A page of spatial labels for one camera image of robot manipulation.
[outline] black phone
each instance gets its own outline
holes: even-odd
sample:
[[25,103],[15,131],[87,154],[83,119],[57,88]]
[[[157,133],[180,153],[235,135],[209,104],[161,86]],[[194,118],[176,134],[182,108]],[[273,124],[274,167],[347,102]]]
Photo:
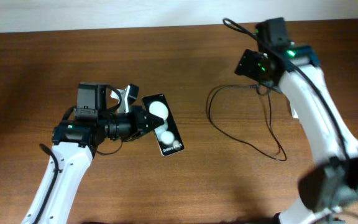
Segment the black phone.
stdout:
[[185,148],[179,135],[179,131],[171,110],[169,109],[167,99],[164,94],[145,96],[142,98],[146,111],[164,119],[164,124],[154,129],[155,137],[160,145],[161,154],[169,156]]

